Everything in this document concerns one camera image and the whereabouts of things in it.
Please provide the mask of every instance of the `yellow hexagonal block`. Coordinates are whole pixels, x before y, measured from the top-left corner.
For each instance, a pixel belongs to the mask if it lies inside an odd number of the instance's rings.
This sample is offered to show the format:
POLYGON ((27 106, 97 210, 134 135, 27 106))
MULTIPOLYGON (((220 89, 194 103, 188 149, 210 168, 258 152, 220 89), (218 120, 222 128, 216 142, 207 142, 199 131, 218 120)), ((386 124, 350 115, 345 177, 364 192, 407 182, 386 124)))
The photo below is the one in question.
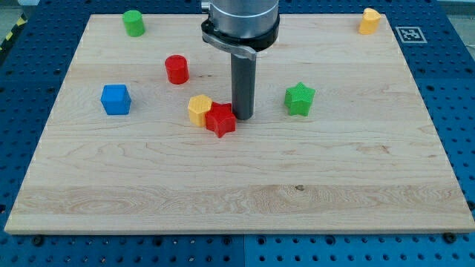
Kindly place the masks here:
POLYGON ((193 96, 188 103, 190 122, 199 127, 206 125, 205 114, 211 110, 213 100, 205 95, 193 96))
POLYGON ((378 30, 381 14, 373 8, 365 8, 363 11, 363 19, 359 25, 360 34, 373 34, 378 30))

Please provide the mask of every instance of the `toy block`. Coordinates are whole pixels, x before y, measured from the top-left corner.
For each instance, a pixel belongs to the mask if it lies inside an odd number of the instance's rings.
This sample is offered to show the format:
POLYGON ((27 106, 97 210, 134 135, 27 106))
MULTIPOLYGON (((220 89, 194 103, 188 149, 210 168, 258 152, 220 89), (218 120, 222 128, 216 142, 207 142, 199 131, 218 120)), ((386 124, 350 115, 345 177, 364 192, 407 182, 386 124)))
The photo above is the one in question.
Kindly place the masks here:
POLYGON ((188 103, 188 114, 190 122, 198 127, 204 127, 206 125, 205 114, 211 110, 213 101, 205 96, 193 96, 188 103))
POLYGON ((360 34, 373 34, 378 30, 381 14, 373 8, 365 8, 363 11, 363 19, 359 25, 360 34))
POLYGON ((308 88, 301 82, 293 88, 287 88, 284 104, 289 108, 289 115, 308 116, 314 95, 315 89, 308 88))
POLYGON ((232 113, 230 103, 212 103, 211 110, 206 113, 206 129, 214 131, 218 138, 225 133, 236 131, 236 116, 232 113))
POLYGON ((188 81, 188 62, 184 56, 173 55, 165 60, 166 74, 168 80, 174 85, 181 85, 188 81))
POLYGON ((142 14, 137 10, 129 10, 122 15, 125 31, 130 37, 138 37, 144 34, 145 26, 142 20, 142 14))
POLYGON ((101 103, 107 115, 127 115, 131 97, 125 85, 106 85, 102 90, 101 103))

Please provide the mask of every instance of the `blue pegboard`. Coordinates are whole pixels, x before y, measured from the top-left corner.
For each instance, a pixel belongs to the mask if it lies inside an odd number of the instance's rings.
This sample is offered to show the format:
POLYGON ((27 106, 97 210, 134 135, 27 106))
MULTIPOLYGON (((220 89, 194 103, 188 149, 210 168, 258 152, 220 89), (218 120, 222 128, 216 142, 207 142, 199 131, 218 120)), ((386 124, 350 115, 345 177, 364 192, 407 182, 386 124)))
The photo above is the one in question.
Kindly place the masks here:
MULTIPOLYGON (((281 13, 373 7, 427 43, 397 38, 462 190, 475 201, 475 63, 432 0, 281 0, 281 13)), ((200 13, 197 0, 43 0, 0 67, 0 224, 4 227, 92 13, 200 13)), ((0 266, 475 266, 475 235, 11 237, 0 266)))

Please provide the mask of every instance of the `wood grain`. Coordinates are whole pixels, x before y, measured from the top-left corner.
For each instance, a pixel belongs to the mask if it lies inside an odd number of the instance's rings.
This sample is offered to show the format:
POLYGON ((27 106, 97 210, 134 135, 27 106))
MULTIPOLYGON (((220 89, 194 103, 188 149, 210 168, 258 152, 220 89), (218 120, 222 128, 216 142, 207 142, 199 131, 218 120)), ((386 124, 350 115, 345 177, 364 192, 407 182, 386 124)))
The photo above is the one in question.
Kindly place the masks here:
POLYGON ((475 223, 385 17, 282 16, 259 53, 255 115, 218 139, 186 106, 231 99, 229 54, 201 40, 204 16, 91 17, 27 170, 11 234, 377 234, 466 232, 475 223), (163 65, 179 53, 190 80, 163 65), (285 89, 317 90, 308 117, 285 89), (105 84, 130 114, 107 116, 105 84))

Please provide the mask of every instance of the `blue cube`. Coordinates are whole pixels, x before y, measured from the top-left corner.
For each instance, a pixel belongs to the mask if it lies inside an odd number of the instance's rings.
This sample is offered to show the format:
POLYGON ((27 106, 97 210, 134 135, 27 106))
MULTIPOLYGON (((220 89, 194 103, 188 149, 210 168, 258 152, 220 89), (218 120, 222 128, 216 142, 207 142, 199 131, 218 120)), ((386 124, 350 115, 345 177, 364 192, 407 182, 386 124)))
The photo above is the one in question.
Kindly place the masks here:
POLYGON ((127 115, 131 97, 125 85, 106 85, 102 90, 101 103, 107 115, 127 115))

